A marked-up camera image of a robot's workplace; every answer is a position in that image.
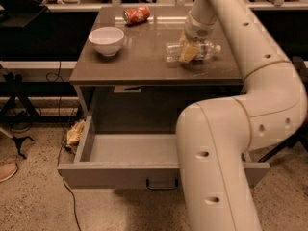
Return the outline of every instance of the clear plastic bottle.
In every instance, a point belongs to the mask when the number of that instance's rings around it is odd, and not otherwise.
[[[194,60],[209,60],[221,52],[220,45],[214,45],[209,40],[196,42],[200,49],[199,53],[193,58]],[[182,54],[184,44],[180,43],[167,43],[166,44],[166,62],[177,62]]]

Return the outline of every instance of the bowl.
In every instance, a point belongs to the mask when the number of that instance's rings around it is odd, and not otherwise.
[[[122,47],[124,36],[117,27],[101,27],[90,32],[88,39],[98,53],[111,57]]]

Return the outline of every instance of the drawer handle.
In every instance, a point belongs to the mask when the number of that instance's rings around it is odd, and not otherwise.
[[[174,186],[173,187],[151,187],[150,186],[150,180],[146,179],[146,187],[149,190],[153,190],[153,191],[170,191],[170,190],[176,190],[177,187],[179,186],[179,180],[175,179],[174,180]]]

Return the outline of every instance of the concrete floor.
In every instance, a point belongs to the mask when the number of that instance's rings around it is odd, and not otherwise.
[[[13,141],[0,134],[0,164],[17,162],[19,171],[0,184],[0,230],[77,231],[74,203],[58,174],[58,155],[72,160],[61,149],[64,129],[60,124],[33,124],[17,137],[31,136],[17,156]],[[265,149],[252,154],[263,156]],[[302,231],[308,222],[308,153],[297,144],[269,160],[271,170],[252,190],[264,231]],[[189,231],[181,189],[73,190],[76,215],[83,231]]]

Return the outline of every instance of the red can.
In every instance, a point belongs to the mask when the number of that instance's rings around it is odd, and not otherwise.
[[[123,12],[123,18],[127,25],[134,25],[147,20],[150,10],[147,6],[139,6],[135,9],[127,9]]]

